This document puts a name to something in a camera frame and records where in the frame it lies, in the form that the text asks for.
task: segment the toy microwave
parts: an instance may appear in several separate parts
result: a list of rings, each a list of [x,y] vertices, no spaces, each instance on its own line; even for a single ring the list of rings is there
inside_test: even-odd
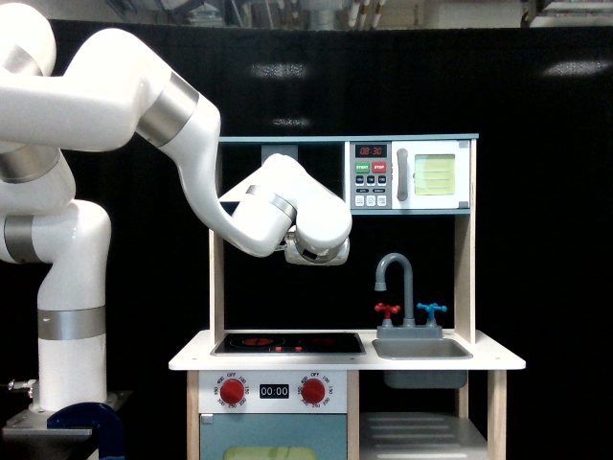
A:
[[[364,211],[467,210],[475,137],[346,142],[345,201]]]

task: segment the stovetop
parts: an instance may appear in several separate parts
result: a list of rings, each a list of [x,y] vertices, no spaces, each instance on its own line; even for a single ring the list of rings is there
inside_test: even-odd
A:
[[[211,355],[362,355],[357,333],[228,333]]]

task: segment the sink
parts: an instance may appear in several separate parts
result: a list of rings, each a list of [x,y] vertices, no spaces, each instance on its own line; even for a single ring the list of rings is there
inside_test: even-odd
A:
[[[472,354],[448,338],[376,339],[376,353],[384,359],[469,359]]]
[[[472,354],[448,338],[384,338],[373,340],[376,353],[384,359],[469,359]],[[391,388],[462,388],[468,382],[466,370],[383,371]]]

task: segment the green button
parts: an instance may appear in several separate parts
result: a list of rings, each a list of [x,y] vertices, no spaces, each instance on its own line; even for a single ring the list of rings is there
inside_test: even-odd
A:
[[[368,161],[358,161],[355,163],[355,172],[358,174],[368,174],[371,171],[371,164]]]

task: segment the red knob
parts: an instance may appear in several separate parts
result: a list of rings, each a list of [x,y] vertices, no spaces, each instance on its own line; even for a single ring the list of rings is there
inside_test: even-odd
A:
[[[221,384],[219,396],[227,404],[237,404],[245,396],[245,387],[237,379],[229,379]]]
[[[385,305],[381,302],[375,305],[375,311],[385,311],[385,319],[390,319],[392,313],[398,313],[400,311],[400,305]]]
[[[326,387],[318,379],[309,379],[303,385],[303,400],[309,404],[318,404],[326,396]]]

